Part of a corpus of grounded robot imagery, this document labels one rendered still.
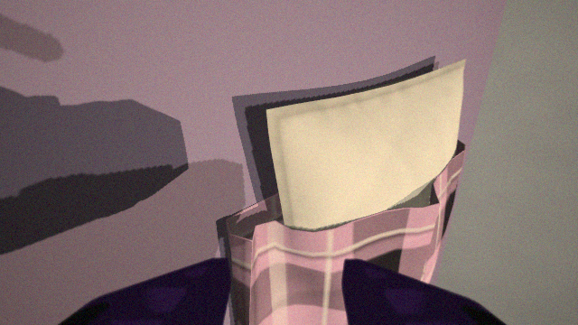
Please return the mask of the cream pillow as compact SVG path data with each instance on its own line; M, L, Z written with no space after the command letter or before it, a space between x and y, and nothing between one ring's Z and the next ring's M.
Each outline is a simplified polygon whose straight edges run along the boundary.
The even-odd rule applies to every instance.
M429 206L435 178L456 154L465 61L267 109L284 225L314 232Z

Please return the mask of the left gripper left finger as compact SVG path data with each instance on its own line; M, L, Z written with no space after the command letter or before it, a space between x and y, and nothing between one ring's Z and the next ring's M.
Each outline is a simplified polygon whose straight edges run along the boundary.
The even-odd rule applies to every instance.
M101 295L79 310L109 303L88 325L223 325L230 284L228 259L211 258Z

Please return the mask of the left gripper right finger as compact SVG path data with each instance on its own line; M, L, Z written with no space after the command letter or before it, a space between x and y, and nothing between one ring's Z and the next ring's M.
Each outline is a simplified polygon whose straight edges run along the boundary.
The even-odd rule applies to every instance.
M361 259L344 260L341 286L348 325L480 325L461 306L491 313L470 298Z

